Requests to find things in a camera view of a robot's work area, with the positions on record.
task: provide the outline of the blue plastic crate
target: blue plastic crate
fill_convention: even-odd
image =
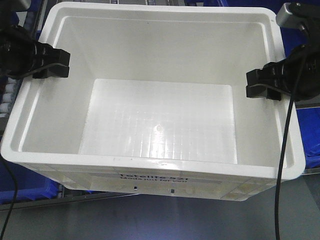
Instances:
[[[296,111],[304,154],[306,168],[320,166],[320,108],[298,109]]]
[[[17,201],[52,199],[58,194],[58,184],[49,178],[23,166],[8,162],[18,183]],[[14,195],[14,183],[0,162],[0,204],[10,202]]]

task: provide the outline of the white plastic crate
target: white plastic crate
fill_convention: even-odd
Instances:
[[[25,79],[1,153],[79,190],[245,200],[275,184],[288,98],[246,98],[246,72],[284,58],[253,7],[64,2],[41,42],[68,78]],[[292,114],[283,180],[305,166]]]

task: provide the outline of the black clamp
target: black clamp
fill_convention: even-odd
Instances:
[[[12,79],[67,78],[70,53],[32,39],[21,26],[10,25],[11,0],[0,0],[0,74]]]
[[[302,3],[285,3],[276,16],[280,27],[300,29],[308,37],[307,45],[294,48],[289,57],[270,62],[262,69],[246,74],[246,96],[281,100],[291,95],[298,68],[306,57],[295,100],[312,99],[320,94],[320,7]]]

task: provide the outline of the gray floor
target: gray floor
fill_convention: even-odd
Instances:
[[[320,239],[319,183],[314,175],[282,185],[282,240]],[[243,202],[135,195],[14,210],[4,239],[273,240],[273,211],[274,188]]]

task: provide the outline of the black wire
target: black wire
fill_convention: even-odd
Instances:
[[[308,46],[306,46],[305,54],[301,60],[299,71],[293,86],[293,90],[290,97],[288,112],[285,119],[284,131],[283,131],[283,139],[282,139],[282,146],[281,146],[281,155],[279,161],[279,168],[278,168],[278,175],[276,179],[276,186],[275,186],[275,197],[274,197],[274,229],[275,229],[275,238],[276,240],[280,240],[280,230],[279,230],[279,198],[280,198],[280,187],[281,187],[281,178],[282,178],[282,170],[284,167],[284,160],[285,160],[285,152],[288,140],[288,132],[289,132],[289,125],[291,119],[292,108],[294,105],[298,83],[301,79],[302,71],[304,65],[306,63],[307,55],[308,55]]]
[[[6,227],[7,227],[7,224],[8,224],[8,221],[9,221],[9,218],[10,218],[10,215],[11,215],[11,212],[12,212],[12,209],[14,208],[14,204],[15,204],[15,201],[17,199],[17,194],[18,194],[18,182],[17,182],[17,179],[15,177],[15,175],[13,174],[13,172],[11,171],[11,169],[9,168],[8,164],[7,164],[7,161],[1,156],[0,154],[0,161],[3,163],[5,169],[8,171],[8,173],[10,174],[12,180],[13,180],[13,183],[14,183],[14,194],[13,194],[13,198],[12,198],[12,201],[11,201],[11,205],[10,205],[10,208],[9,208],[9,211],[6,215],[6,218],[5,218],[5,222],[3,224],[3,227],[2,227],[2,231],[1,231],[1,235],[0,235],[0,240],[3,240],[4,238],[4,235],[5,235],[5,231],[6,231]]]

